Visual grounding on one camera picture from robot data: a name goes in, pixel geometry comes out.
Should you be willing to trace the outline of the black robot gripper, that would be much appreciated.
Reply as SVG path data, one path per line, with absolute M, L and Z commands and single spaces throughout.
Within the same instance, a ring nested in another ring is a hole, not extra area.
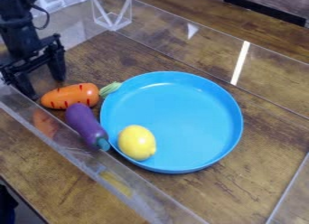
M 38 96 L 26 73 L 46 65 L 54 80 L 64 81 L 67 76 L 60 35 L 54 33 L 41 39 L 36 32 L 49 24 L 49 13 L 34 1 L 0 0 L 0 36 L 8 50 L 0 73 L 30 100 Z

